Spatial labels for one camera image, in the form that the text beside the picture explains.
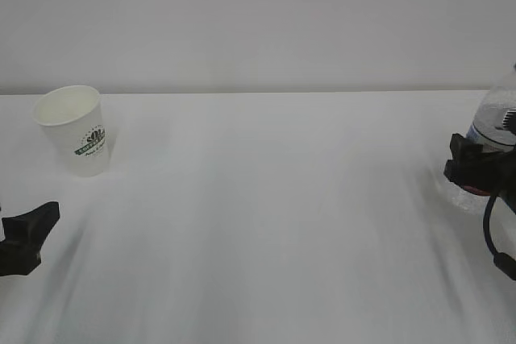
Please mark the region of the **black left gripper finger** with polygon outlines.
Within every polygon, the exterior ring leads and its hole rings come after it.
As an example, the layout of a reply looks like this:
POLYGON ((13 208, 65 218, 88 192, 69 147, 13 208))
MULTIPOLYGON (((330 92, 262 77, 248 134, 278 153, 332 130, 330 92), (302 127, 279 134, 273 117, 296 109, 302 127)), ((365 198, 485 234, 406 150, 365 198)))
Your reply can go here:
POLYGON ((57 201, 2 218, 1 276, 28 276, 41 264, 41 248, 60 219, 57 201))

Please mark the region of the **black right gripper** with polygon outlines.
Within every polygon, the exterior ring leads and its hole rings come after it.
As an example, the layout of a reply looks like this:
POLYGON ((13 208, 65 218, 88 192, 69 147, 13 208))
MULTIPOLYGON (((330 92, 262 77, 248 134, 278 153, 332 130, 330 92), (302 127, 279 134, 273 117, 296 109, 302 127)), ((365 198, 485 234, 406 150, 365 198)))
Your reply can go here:
POLYGON ((450 182, 479 196, 500 189, 499 197, 515 211, 515 151, 481 154, 481 144, 458 133, 451 136, 450 150, 453 159, 443 172, 450 182))

